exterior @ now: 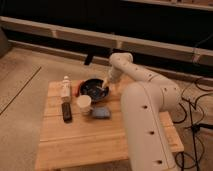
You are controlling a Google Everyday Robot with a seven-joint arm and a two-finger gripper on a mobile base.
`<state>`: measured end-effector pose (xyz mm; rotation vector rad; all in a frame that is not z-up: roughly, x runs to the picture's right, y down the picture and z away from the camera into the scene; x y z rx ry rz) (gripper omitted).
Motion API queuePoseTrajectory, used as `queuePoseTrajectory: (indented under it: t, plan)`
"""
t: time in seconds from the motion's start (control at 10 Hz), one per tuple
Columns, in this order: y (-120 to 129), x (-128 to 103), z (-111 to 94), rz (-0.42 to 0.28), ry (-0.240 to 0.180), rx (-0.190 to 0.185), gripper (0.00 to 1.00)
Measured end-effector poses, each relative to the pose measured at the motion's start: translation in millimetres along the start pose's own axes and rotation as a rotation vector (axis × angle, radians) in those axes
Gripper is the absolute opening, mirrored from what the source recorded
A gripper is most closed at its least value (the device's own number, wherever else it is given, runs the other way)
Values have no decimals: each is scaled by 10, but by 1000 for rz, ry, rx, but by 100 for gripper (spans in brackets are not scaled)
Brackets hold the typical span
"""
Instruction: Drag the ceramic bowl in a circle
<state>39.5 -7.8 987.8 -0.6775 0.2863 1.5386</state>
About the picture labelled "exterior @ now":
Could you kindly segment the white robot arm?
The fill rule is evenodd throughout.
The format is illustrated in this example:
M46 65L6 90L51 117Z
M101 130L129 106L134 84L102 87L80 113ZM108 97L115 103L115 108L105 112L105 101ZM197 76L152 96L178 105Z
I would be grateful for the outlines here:
M180 88L171 79L133 63L131 53L113 53L105 85L126 74L134 80L121 93L121 112L132 171L178 171L160 121L160 112L180 102Z

